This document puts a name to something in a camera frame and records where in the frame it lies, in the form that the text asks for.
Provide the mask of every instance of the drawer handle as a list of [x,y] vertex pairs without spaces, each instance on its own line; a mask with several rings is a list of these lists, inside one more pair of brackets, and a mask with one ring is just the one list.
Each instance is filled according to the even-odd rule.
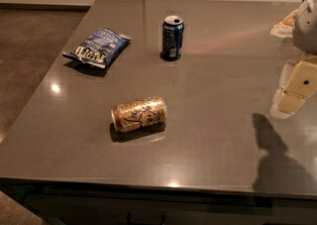
[[131,221],[131,213],[128,213],[127,216],[128,225],[164,225],[165,224],[165,216],[161,216],[161,222],[159,224],[144,224],[144,223],[134,223]]

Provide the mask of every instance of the gold can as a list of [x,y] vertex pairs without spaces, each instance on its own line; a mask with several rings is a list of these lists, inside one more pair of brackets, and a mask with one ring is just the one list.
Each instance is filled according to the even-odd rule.
[[119,104],[111,110],[116,132],[126,133],[165,122],[167,108],[159,96]]

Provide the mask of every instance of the dark blue can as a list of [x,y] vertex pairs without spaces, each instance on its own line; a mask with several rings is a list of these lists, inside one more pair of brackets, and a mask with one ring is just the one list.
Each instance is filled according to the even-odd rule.
[[162,24],[162,52],[165,60],[178,60],[181,57],[183,20],[176,15],[167,16]]

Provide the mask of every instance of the gray tabletop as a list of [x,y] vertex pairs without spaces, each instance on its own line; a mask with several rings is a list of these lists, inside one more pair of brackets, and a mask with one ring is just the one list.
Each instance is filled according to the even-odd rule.
[[[300,54],[269,31],[298,5],[96,0],[64,50],[99,28],[132,43],[106,75],[57,56],[0,144],[0,177],[315,196],[317,98],[287,120],[268,113]],[[185,23],[174,62],[159,57],[170,14]],[[113,106],[153,95],[166,101],[164,129],[113,131]]]

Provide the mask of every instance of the table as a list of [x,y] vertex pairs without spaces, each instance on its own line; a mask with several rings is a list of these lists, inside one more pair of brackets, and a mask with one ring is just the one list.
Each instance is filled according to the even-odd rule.
[[[269,31],[298,6],[96,0],[63,50],[73,51],[99,28],[126,34],[132,43],[107,72],[83,67],[61,53],[57,56],[0,145],[0,184],[47,218],[67,216],[56,210],[57,199],[62,195],[63,203],[67,202],[69,191],[76,199],[95,201],[97,196],[98,201],[109,194],[118,200],[120,194],[136,192],[142,200],[150,196],[157,201],[160,194],[182,204],[183,197],[192,197],[194,206],[202,199],[212,204],[210,199],[217,196],[230,200],[227,205],[238,201],[231,212],[248,206],[249,211],[243,212],[253,214],[257,208],[264,208],[261,212],[278,208],[274,205],[278,201],[277,206],[284,208],[289,204],[281,203],[307,200],[309,213],[317,196],[317,99],[310,98],[287,120],[269,116],[283,65],[301,55],[291,39],[271,37]],[[164,61],[159,57],[161,24],[173,14],[185,23],[183,55],[177,61]],[[113,106],[153,95],[164,97],[167,104],[163,128],[124,135],[114,132]],[[84,189],[75,194],[72,190],[79,185]],[[95,188],[100,189],[97,195],[91,193]],[[44,203],[54,201],[59,203],[55,213],[45,211]],[[209,215],[210,208],[200,210],[200,215]],[[161,213],[167,209],[158,208]],[[296,211],[288,214],[298,222]],[[261,213],[261,222],[279,219],[278,215]],[[317,216],[309,213],[306,218]],[[63,218],[67,219],[67,224],[80,220],[72,223],[71,218]]]

